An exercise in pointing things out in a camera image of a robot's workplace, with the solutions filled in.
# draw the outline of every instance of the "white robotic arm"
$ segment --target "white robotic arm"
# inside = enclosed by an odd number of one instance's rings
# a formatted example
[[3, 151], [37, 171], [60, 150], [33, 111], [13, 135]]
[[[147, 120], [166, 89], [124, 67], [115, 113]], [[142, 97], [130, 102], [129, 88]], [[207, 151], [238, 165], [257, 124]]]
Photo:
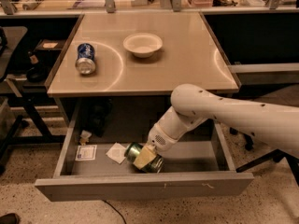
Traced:
[[222, 98], [184, 84], [171, 94], [172, 106], [152, 127], [147, 145], [166, 151], [206, 119], [214, 119], [269, 146], [299, 157], [299, 108]]

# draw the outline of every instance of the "black shoe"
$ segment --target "black shoe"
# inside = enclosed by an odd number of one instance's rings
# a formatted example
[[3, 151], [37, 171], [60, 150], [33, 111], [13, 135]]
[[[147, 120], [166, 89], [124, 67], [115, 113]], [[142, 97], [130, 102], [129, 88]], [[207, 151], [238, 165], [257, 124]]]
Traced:
[[0, 217], [0, 224], [18, 224], [20, 218], [15, 213], [9, 213]]

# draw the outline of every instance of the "white bowl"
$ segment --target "white bowl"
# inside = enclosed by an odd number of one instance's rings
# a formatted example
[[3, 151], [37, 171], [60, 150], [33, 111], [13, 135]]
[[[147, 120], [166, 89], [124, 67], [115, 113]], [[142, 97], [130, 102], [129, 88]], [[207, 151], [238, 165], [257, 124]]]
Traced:
[[162, 39], [153, 34], [139, 33], [127, 36], [123, 46], [136, 57], [147, 58], [162, 47]]

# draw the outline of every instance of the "can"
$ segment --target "can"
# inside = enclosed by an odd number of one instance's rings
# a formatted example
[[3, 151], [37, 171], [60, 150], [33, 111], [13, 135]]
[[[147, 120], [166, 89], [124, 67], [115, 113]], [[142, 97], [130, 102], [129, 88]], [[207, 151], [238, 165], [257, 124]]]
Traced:
[[76, 68], [82, 75], [89, 75], [95, 71], [94, 47], [89, 43], [78, 45]]
[[[124, 156], [129, 162], [134, 163], [135, 159], [140, 154], [142, 147], [143, 146], [138, 143], [132, 143], [126, 148]], [[157, 154], [156, 158], [153, 161], [149, 162], [141, 170], [146, 173], [159, 173], [162, 170], [163, 165], [164, 158]]]

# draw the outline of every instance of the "floor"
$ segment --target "floor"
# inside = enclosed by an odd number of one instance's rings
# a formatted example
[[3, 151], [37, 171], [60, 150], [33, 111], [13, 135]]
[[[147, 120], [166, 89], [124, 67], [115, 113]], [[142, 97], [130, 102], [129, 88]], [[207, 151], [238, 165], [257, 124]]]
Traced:
[[[62, 119], [45, 118], [45, 121], [53, 134], [65, 134]], [[232, 135], [229, 127], [224, 124], [221, 127], [236, 167], [271, 150], [257, 142], [253, 150], [247, 151], [242, 134]], [[20, 135], [26, 134], [38, 134], [38, 131], [30, 124], [20, 132]], [[34, 187], [34, 183], [37, 178], [51, 178], [60, 146], [14, 147], [9, 152], [7, 169], [0, 176], [0, 216], [15, 212], [21, 217], [21, 224], [299, 223], [299, 188], [285, 160], [280, 163], [267, 161], [246, 171], [254, 174], [254, 180], [239, 196], [52, 203]]]

